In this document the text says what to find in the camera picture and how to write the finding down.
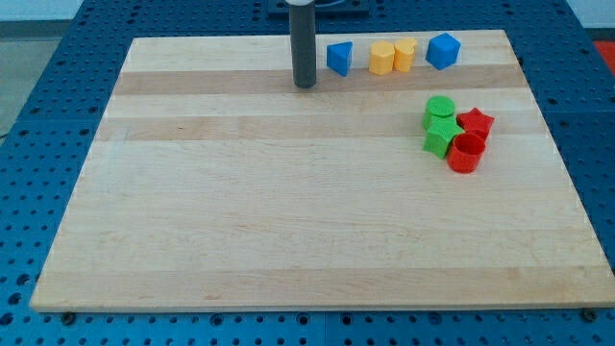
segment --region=red star block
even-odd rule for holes
[[[479,111],[478,108],[473,108],[467,113],[457,115],[457,124],[465,130],[465,132],[475,134],[483,140],[487,140],[494,120],[495,118],[493,116],[484,114],[482,111]]]

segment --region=red cylinder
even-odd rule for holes
[[[471,173],[477,169],[485,143],[474,134],[465,133],[453,139],[447,163],[457,173]]]

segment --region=wood grain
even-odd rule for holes
[[[31,305],[41,311],[609,307],[615,278],[502,31],[459,62],[292,85],[287,37],[135,40]],[[496,117],[479,169],[425,103]]]

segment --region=gray cylindrical gripper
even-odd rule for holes
[[[292,77],[297,87],[316,84],[316,13],[314,0],[286,0],[290,21]]]

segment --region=yellow block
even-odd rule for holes
[[[385,75],[393,70],[395,46],[387,41],[372,43],[369,49],[369,71],[377,75]]]
[[[414,63],[416,38],[402,38],[395,42],[395,69],[408,72]]]

